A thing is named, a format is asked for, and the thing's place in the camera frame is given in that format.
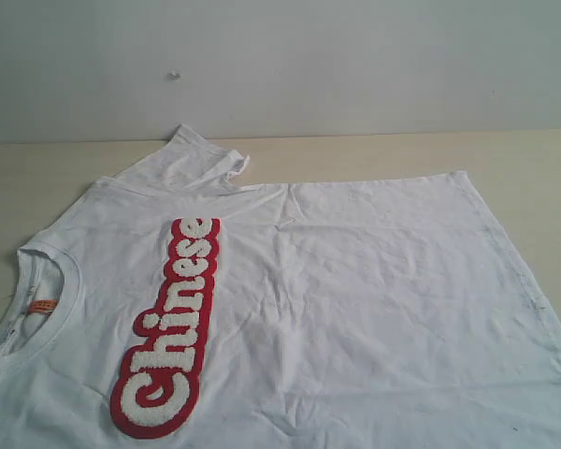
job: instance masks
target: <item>orange label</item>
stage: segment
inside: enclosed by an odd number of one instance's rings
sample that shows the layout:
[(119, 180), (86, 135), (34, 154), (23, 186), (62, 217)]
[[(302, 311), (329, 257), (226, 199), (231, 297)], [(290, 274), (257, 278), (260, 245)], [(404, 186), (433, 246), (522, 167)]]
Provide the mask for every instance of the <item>orange label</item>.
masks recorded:
[(58, 301), (54, 299), (43, 299), (40, 301), (32, 301), (29, 304), (29, 309), (27, 310), (27, 314), (29, 313), (44, 313), (45, 315), (50, 315), (56, 306), (58, 305)]

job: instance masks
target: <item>wall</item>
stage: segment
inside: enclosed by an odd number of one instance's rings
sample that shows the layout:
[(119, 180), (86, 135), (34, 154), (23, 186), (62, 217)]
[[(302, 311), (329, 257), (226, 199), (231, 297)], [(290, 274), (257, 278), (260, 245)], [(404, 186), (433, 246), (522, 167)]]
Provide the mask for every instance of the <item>wall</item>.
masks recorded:
[(210, 138), (561, 127), (561, 0), (0, 0), (0, 141), (181, 121)]

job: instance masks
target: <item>white fabric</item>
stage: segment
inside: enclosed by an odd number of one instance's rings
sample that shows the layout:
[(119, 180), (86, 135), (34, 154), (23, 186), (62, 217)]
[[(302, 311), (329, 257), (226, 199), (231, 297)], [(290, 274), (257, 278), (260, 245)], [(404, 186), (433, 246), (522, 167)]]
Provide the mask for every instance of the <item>white fabric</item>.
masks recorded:
[[(0, 325), (0, 448), (561, 448), (561, 326), (466, 173), (232, 185), (247, 162), (182, 127), (21, 249)], [(179, 429), (138, 440), (108, 402), (123, 355), (145, 341), (134, 322), (159, 295), (180, 217), (221, 219), (199, 399)], [(187, 237), (210, 231), (183, 222)], [(38, 258), (62, 273), (59, 304), (13, 346)], [(188, 283), (171, 289), (206, 284)], [(140, 323), (191, 321), (174, 309), (204, 313), (203, 299), (173, 295), (169, 315)], [(134, 368), (193, 364), (193, 348), (159, 354), (193, 344), (192, 330), (159, 337)], [(145, 413), (134, 397), (150, 382), (134, 374), (122, 407), (156, 426), (190, 386), (176, 375), (174, 396)]]

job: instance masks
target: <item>white t-shirt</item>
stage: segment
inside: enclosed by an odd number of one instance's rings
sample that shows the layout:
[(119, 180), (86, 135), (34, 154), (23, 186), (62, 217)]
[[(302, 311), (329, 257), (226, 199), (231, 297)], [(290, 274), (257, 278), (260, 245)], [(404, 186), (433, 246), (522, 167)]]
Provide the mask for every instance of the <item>white t-shirt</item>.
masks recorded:
[(182, 127), (19, 249), (0, 448), (561, 447), (561, 326), (466, 173), (247, 163)]

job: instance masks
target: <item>table surface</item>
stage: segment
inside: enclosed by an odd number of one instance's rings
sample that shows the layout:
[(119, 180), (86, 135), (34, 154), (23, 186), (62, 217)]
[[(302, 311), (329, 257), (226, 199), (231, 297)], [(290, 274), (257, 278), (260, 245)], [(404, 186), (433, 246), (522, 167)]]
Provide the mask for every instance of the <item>table surface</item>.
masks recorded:
[[(561, 321), (561, 130), (215, 140), (249, 154), (235, 182), (361, 181), (466, 170), (532, 268)], [(100, 176), (161, 141), (0, 145), (0, 318), (15, 250)]]

